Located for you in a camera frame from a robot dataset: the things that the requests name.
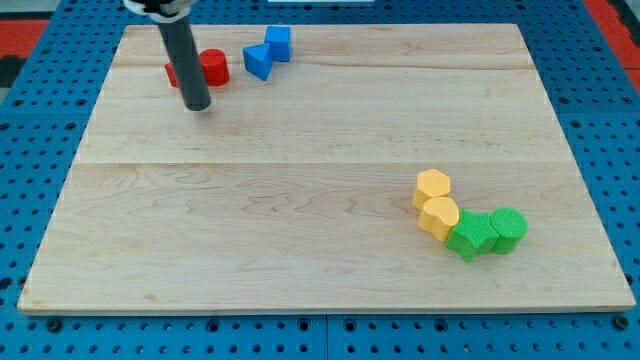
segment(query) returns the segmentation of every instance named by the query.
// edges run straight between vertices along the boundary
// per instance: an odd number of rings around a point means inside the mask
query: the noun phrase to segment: red mat
[[[0,20],[0,58],[28,58],[47,24],[49,20]]]
[[[640,92],[640,48],[631,40],[631,32],[620,21],[618,11],[607,0],[584,0],[584,4]]]

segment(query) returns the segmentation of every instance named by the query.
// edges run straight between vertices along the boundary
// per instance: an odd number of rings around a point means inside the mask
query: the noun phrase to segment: wooden board
[[[19,300],[30,315],[619,311],[635,304],[515,25],[196,26],[232,80],[184,110],[128,27]],[[509,256],[422,232],[416,174],[519,208]]]

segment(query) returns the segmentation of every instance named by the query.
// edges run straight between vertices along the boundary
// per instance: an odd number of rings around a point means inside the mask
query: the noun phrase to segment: green block
[[[446,245],[458,252],[465,262],[470,262],[474,256],[490,252],[497,239],[498,233],[491,227],[489,214],[460,210],[460,222],[451,230]]]
[[[527,233],[527,219],[513,208],[500,208],[491,214],[491,226],[498,233],[492,252],[500,255],[511,253]]]

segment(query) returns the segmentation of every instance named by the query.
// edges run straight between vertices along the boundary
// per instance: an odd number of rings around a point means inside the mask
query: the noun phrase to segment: blue cube
[[[264,42],[271,44],[271,55],[274,61],[289,61],[291,57],[291,29],[288,26],[267,26]]]
[[[242,49],[244,68],[262,81],[267,81],[273,67],[270,44],[248,46]]]

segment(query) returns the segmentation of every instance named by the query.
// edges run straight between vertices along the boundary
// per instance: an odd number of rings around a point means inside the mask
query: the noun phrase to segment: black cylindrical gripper
[[[158,27],[176,72],[184,105],[192,111],[206,109],[211,104],[211,97],[189,26],[189,17],[173,23],[158,23]]]

